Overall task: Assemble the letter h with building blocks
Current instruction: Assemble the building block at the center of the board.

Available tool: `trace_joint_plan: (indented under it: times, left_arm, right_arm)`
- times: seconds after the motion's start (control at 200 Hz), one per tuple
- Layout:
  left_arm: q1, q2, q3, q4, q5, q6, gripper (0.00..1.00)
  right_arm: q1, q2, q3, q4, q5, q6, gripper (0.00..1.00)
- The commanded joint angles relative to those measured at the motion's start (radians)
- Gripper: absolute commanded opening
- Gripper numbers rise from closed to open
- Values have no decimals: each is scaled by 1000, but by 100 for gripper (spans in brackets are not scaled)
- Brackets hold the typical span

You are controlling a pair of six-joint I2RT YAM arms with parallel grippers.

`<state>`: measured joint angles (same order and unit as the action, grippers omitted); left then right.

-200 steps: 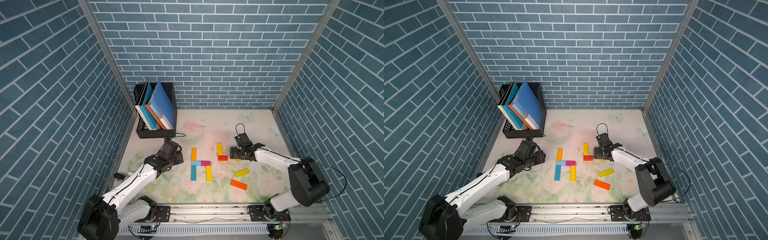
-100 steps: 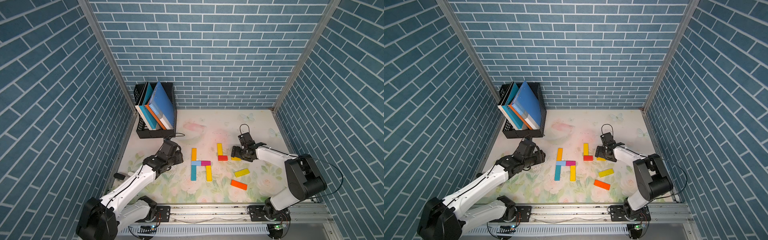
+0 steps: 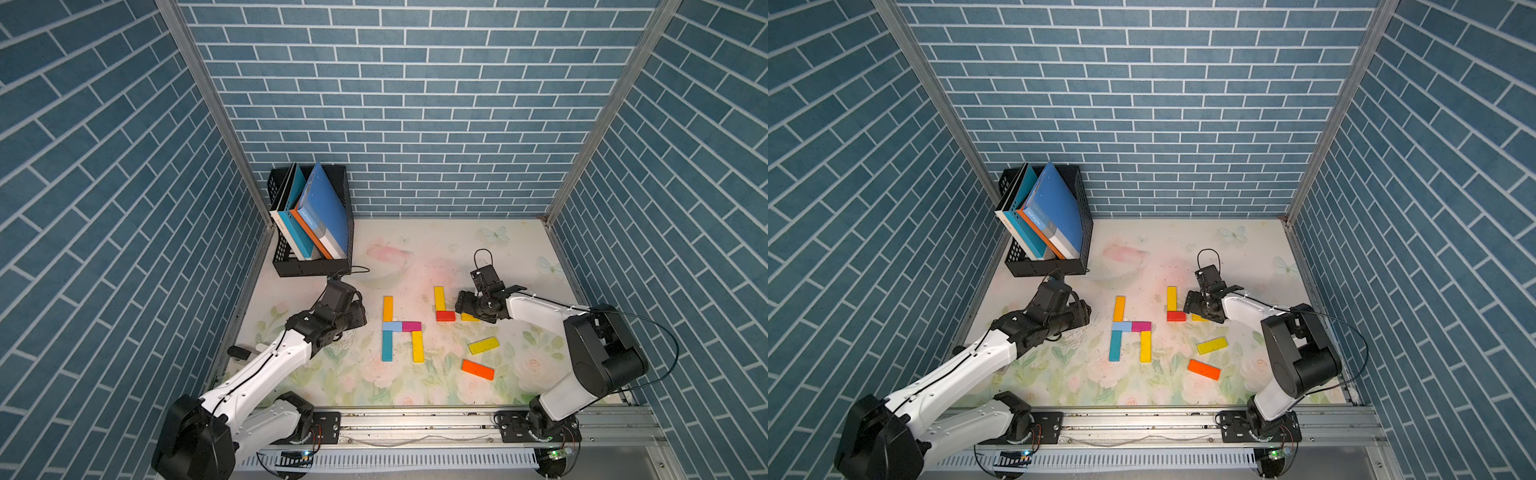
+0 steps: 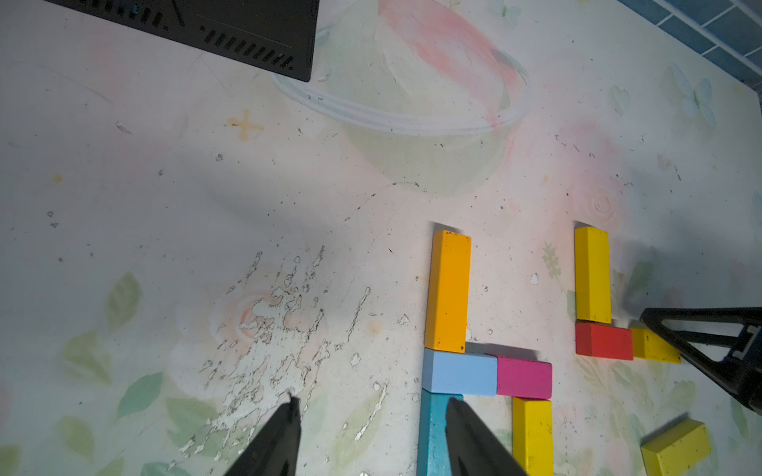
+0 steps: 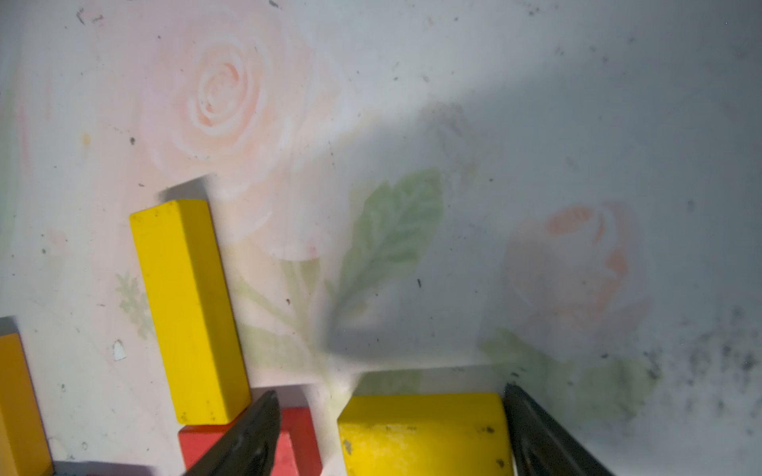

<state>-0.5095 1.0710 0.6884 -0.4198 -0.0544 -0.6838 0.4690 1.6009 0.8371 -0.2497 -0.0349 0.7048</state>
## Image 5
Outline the red block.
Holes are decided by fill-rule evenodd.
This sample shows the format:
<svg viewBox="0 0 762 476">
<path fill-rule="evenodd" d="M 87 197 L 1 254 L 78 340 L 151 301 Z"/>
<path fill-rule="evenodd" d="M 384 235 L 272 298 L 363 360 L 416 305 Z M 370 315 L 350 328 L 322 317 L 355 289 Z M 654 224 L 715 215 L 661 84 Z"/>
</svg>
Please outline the red block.
<svg viewBox="0 0 762 476">
<path fill-rule="evenodd" d="M 178 433 L 186 469 L 190 469 L 238 421 L 224 426 L 184 426 Z M 320 476 L 323 462 L 319 454 L 310 409 L 281 410 L 281 430 L 275 452 L 274 476 Z"/>
</svg>

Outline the yellow long block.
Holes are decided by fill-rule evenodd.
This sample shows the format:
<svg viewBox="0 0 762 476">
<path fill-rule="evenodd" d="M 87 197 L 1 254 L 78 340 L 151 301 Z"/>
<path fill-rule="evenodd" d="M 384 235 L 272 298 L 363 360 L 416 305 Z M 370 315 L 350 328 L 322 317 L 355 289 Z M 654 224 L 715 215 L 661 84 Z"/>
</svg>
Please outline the yellow long block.
<svg viewBox="0 0 762 476">
<path fill-rule="evenodd" d="M 1 474 L 54 474 L 51 452 L 18 333 L 1 337 Z"/>
</svg>

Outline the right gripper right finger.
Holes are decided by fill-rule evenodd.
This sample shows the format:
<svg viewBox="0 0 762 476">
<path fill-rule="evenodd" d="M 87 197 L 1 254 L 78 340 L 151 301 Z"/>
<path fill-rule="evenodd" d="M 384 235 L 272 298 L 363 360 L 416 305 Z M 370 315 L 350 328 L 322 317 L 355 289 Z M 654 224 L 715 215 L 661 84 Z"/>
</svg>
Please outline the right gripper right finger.
<svg viewBox="0 0 762 476">
<path fill-rule="evenodd" d="M 613 476 L 521 387 L 506 385 L 503 406 L 517 475 Z"/>
</svg>

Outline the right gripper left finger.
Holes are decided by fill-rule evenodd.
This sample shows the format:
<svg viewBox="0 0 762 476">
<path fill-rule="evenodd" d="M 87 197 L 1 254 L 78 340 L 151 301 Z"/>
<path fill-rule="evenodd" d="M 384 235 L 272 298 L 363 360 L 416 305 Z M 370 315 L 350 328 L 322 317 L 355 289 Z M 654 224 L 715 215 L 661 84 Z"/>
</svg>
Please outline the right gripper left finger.
<svg viewBox="0 0 762 476">
<path fill-rule="evenodd" d="M 277 393 L 266 391 L 186 476 L 270 476 L 281 430 Z"/>
</svg>

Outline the lime yellow block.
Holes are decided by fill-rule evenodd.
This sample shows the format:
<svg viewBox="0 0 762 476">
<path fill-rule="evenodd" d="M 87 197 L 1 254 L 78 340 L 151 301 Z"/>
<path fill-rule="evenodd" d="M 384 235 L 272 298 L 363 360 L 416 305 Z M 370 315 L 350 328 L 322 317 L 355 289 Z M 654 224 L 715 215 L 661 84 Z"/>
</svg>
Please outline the lime yellow block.
<svg viewBox="0 0 762 476">
<path fill-rule="evenodd" d="M 349 475 L 512 475 L 494 393 L 359 396 L 337 419 Z"/>
</svg>

